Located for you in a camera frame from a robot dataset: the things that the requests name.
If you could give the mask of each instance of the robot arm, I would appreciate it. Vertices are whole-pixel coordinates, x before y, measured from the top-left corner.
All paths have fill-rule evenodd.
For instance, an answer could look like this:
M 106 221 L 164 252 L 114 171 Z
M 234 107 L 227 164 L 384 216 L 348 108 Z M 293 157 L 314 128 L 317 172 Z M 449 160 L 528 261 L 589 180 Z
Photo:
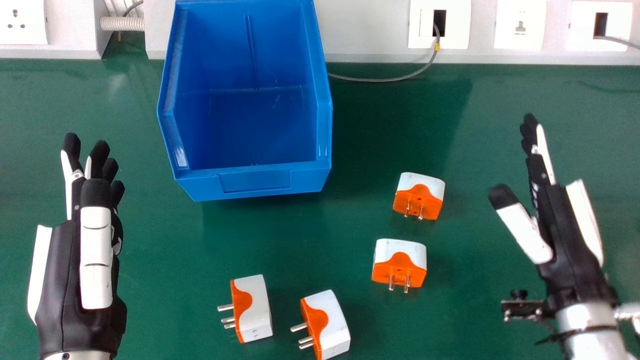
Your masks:
M 512 300 L 502 302 L 504 320 L 555 318 L 557 331 L 550 340 L 562 344 L 567 359 L 626 360 L 618 320 L 640 325 L 640 312 L 616 315 L 620 303 L 602 272 L 602 240 L 584 184 L 557 184 L 544 129 L 533 115 L 525 116 L 520 132 L 536 216 L 530 217 L 503 184 L 489 191 L 489 201 L 536 265 L 547 299 L 530 301 L 525 291 L 512 293 Z
M 112 359 L 127 318 L 117 295 L 124 186 L 113 180 L 118 164 L 108 159 L 106 142 L 91 151 L 86 173 L 75 134 L 67 134 L 60 154 L 67 220 L 38 226 L 27 310 L 38 327 L 40 359 Z

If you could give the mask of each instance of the orange and white plug adapter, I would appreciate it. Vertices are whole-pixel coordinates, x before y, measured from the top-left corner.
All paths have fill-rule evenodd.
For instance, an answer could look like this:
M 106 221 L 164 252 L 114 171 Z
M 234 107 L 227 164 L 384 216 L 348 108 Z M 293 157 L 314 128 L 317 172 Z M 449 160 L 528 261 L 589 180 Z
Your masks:
M 427 248 L 413 241 L 379 239 L 373 254 L 371 280 L 389 284 L 389 291 L 395 285 L 419 288 L 427 277 Z
M 317 360 L 325 360 L 349 350 L 351 335 L 338 299 L 326 290 L 300 300 L 305 322 L 291 327 L 291 332 L 308 329 L 309 336 L 298 340 L 300 350 L 313 347 Z
M 229 305 L 218 306 L 218 311 L 234 311 L 233 316 L 221 322 L 225 329 L 236 328 L 240 343 L 273 335 L 267 286 L 261 274 L 231 280 L 231 300 Z
M 436 220 L 440 215 L 443 199 L 444 181 L 427 175 L 403 172 L 396 190 L 394 211 L 404 214 L 404 217 Z

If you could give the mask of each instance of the white flexible hose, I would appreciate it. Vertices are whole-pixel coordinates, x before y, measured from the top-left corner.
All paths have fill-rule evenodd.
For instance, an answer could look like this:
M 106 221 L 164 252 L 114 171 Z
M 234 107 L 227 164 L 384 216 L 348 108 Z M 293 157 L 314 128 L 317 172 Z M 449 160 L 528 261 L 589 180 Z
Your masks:
M 144 31 L 143 17 L 101 17 L 100 27 L 103 31 Z

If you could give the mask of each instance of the blue plastic bin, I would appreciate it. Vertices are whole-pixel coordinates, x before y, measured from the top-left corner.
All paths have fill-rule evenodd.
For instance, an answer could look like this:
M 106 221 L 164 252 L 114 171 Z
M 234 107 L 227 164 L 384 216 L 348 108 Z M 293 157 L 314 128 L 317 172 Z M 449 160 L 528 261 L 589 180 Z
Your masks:
M 194 201 L 322 190 L 332 112 L 313 1 L 176 3 L 157 115 Z

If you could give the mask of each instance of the gray cable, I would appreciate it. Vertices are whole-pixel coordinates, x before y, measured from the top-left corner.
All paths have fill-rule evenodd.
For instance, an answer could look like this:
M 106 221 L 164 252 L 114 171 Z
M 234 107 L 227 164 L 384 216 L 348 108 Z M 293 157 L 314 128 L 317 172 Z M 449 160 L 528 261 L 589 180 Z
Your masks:
M 402 81 L 402 80 L 407 80 L 410 79 L 416 75 L 421 74 L 422 72 L 424 72 L 426 69 L 428 69 L 431 64 L 433 64 L 433 60 L 435 60 L 436 58 L 436 54 L 438 54 L 438 51 L 440 50 L 440 30 L 438 29 L 438 26 L 436 26 L 436 24 L 433 24 L 433 29 L 436 32 L 436 44 L 433 47 L 433 54 L 431 55 L 431 58 L 429 59 L 429 61 L 424 64 L 423 67 L 419 68 L 418 70 L 407 74 L 407 75 L 403 75 L 403 76 L 398 76 L 396 78 L 388 78 L 388 79 L 371 79 L 371 78 L 352 78 L 351 76 L 344 76 L 344 75 L 338 75 L 338 74 L 332 74 L 331 72 L 328 73 L 329 77 L 331 78 L 335 78 L 335 79 L 341 79 L 341 80 L 346 80 L 346 81 L 356 81 L 359 83 L 393 83 L 395 81 Z
M 614 37 L 593 37 L 593 38 L 594 39 L 599 39 L 599 40 L 608 40 L 608 41 L 617 42 L 617 43 L 622 44 L 622 45 L 633 47 L 636 50 L 640 50 L 640 45 L 634 44 L 632 42 L 628 42 L 628 41 L 620 39 L 620 38 L 614 38 Z
M 124 12 L 124 14 L 122 14 L 122 17 L 126 17 L 127 15 L 129 15 L 129 13 L 131 13 L 133 11 L 133 9 L 137 8 L 138 6 L 142 5 L 145 2 L 145 0 L 140 0 L 137 1 L 133 4 L 131 4 L 130 7 L 127 8 L 127 11 Z

